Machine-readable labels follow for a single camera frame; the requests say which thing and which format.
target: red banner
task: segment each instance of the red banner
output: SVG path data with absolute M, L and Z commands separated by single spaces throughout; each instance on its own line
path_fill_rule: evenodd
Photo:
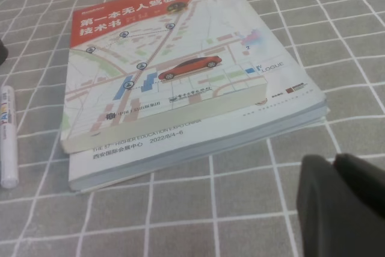
M 114 0 L 82 10 L 72 19 L 71 48 L 111 31 L 187 7 L 190 0 Z

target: black object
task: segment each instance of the black object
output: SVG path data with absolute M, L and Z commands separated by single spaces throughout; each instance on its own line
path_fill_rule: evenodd
M 385 218 L 385 172 L 349 154 L 337 155 L 333 165 L 353 193 Z
M 384 180 L 385 172 L 351 155 L 338 155 L 334 166 L 305 156 L 297 194 L 304 256 L 385 256 Z
M 0 39 L 0 64 L 5 62 L 8 57 L 8 49 L 4 46 L 3 42 Z

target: white marker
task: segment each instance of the white marker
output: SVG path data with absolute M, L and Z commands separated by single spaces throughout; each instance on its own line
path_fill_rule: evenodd
M 0 113 L 1 186 L 11 189 L 19 183 L 19 168 L 14 90 L 9 85 L 1 88 Z

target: stack of books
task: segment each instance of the stack of books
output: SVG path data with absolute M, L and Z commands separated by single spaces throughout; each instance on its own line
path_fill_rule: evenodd
M 73 190 L 326 113 L 325 95 L 247 0 L 115 0 L 73 14 L 61 133 Z

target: gray and white grid pattern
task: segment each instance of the gray and white grid pattern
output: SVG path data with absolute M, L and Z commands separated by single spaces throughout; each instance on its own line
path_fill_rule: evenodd
M 109 0 L 0 0 L 20 185 L 0 190 L 0 256 L 301 256 L 300 160 L 385 168 L 385 0 L 249 0 L 323 89 L 320 125 L 78 195 L 58 142 L 71 13 Z

